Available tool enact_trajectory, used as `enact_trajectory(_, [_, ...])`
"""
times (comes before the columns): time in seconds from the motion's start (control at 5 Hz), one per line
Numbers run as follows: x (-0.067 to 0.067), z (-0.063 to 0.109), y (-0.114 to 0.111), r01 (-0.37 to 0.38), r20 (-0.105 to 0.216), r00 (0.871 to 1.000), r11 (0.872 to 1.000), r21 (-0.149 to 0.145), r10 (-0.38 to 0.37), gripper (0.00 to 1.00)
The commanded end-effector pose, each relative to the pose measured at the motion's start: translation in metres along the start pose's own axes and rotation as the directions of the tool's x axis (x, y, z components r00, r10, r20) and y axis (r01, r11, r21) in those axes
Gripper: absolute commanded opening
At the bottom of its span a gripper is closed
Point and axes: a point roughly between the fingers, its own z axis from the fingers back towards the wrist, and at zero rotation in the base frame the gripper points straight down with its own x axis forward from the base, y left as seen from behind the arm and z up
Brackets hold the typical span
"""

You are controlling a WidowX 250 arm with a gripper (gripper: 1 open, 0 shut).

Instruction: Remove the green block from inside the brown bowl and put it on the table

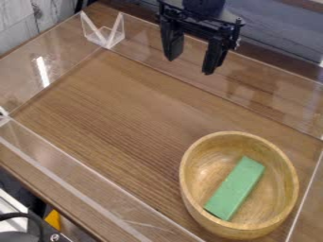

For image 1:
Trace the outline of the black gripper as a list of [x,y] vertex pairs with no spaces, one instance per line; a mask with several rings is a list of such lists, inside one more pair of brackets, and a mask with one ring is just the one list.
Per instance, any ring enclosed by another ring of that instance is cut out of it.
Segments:
[[225,0],[157,0],[163,51],[168,61],[183,53],[184,33],[209,40],[201,72],[212,75],[228,49],[236,49],[244,19],[225,7]]

